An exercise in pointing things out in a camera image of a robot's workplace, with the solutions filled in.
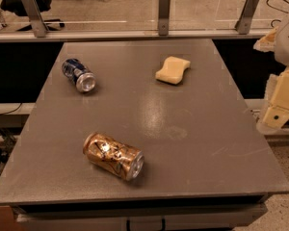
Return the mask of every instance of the soda can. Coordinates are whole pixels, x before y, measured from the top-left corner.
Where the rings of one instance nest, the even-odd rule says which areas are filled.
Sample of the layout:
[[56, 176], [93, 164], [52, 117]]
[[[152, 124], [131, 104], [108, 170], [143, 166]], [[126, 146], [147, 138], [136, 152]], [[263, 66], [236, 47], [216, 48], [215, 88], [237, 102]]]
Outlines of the soda can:
[[80, 92], [88, 92], [95, 87], [94, 75], [78, 59], [65, 60], [62, 72]]
[[99, 133], [87, 137], [83, 153], [95, 165], [103, 167], [126, 181], [138, 176], [145, 161], [140, 149]]

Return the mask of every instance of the yellow sponge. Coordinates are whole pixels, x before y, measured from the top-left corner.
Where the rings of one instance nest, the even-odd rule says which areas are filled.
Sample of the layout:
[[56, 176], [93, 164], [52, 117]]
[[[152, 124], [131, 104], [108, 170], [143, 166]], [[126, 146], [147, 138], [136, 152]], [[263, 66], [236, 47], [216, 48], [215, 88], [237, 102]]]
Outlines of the yellow sponge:
[[155, 79], [176, 85], [182, 80], [184, 70], [190, 65], [190, 61], [168, 57], [165, 59], [162, 69], [155, 73]]

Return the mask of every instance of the glass panel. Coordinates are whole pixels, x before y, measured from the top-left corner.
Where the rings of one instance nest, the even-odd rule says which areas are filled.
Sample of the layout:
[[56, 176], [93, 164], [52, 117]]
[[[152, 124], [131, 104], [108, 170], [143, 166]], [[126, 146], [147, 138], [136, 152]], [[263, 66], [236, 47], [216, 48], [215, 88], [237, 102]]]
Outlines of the glass panel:
[[[171, 0], [170, 30], [234, 29], [245, 1]], [[251, 28], [271, 28], [273, 20], [289, 11], [282, 0], [269, 0], [269, 5], [276, 9], [260, 0]], [[8, 24], [5, 32], [28, 24], [26, 16], [2, 14]], [[64, 31], [150, 31], [157, 30], [158, 0], [52, 0], [51, 9], [41, 14], [43, 19], [60, 18]]]

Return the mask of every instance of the gray table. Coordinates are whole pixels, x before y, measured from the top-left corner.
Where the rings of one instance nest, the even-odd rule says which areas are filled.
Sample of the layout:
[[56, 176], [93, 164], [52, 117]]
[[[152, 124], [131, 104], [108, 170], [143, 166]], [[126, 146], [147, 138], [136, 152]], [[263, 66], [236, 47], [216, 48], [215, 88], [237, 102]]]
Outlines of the gray table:
[[[167, 56], [191, 61], [177, 86], [154, 78]], [[92, 70], [93, 92], [63, 75], [67, 58]], [[95, 131], [141, 148], [136, 180], [87, 160]], [[289, 183], [209, 39], [65, 43], [0, 178], [0, 205], [24, 210], [19, 221], [153, 216], [168, 230], [250, 224], [277, 193]]]

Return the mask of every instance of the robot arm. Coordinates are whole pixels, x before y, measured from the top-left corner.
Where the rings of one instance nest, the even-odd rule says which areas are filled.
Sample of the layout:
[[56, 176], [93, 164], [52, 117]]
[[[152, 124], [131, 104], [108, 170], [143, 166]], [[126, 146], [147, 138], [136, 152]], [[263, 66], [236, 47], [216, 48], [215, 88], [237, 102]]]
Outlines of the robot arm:
[[279, 76], [270, 75], [265, 104], [257, 121], [260, 133], [273, 134], [289, 119], [289, 13], [278, 28], [260, 39], [254, 48], [260, 51], [274, 51], [276, 60], [287, 66]]

